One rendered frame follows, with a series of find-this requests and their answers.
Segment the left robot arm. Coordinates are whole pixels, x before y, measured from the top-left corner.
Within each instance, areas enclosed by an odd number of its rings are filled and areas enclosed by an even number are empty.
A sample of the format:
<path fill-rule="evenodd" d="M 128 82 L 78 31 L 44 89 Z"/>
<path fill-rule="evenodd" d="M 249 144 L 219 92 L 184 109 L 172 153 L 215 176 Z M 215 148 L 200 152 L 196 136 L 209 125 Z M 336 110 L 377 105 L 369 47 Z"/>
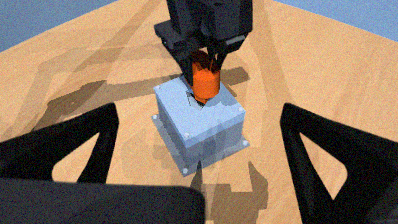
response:
<path fill-rule="evenodd" d="M 202 31 L 214 55 L 239 50 L 253 30 L 253 0 L 166 2 L 172 29 L 181 37 Z"/>

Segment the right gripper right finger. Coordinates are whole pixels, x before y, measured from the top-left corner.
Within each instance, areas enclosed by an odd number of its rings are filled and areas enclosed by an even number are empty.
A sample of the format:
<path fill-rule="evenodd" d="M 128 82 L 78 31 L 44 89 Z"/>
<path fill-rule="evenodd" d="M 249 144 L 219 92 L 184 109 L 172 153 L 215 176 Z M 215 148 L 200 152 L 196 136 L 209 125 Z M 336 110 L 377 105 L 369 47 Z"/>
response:
<path fill-rule="evenodd" d="M 283 105 L 280 128 L 302 224 L 363 224 L 398 218 L 398 142 L 291 103 Z M 300 133 L 345 166 L 347 178 L 334 200 Z"/>

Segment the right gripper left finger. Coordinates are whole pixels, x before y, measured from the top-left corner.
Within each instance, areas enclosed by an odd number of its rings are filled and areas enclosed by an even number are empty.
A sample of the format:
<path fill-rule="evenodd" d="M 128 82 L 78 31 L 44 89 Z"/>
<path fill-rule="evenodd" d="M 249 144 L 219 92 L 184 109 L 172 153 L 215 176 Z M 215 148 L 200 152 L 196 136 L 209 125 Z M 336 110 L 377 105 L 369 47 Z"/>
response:
<path fill-rule="evenodd" d="M 0 142 L 0 177 L 53 180 L 54 166 L 99 133 L 89 160 L 76 182 L 105 183 L 117 133 L 115 103 Z"/>

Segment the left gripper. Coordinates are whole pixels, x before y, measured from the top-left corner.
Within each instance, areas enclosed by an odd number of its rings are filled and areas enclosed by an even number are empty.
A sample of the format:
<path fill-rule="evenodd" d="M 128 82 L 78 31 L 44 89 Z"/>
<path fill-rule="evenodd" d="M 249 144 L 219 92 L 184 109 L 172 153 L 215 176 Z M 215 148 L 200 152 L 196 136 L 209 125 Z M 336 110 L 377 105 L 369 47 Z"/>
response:
<path fill-rule="evenodd" d="M 154 25 L 155 34 L 161 38 L 163 46 L 167 49 L 170 55 L 175 58 L 174 60 L 182 70 L 187 82 L 193 86 L 193 67 L 192 55 L 190 52 L 207 48 L 208 55 L 216 62 L 221 70 L 222 64 L 227 55 L 222 56 L 217 54 L 217 59 L 209 46 L 202 31 L 181 37 L 175 30 L 172 29 L 171 20 L 167 20 Z M 168 49 L 168 48 L 169 49 Z"/>

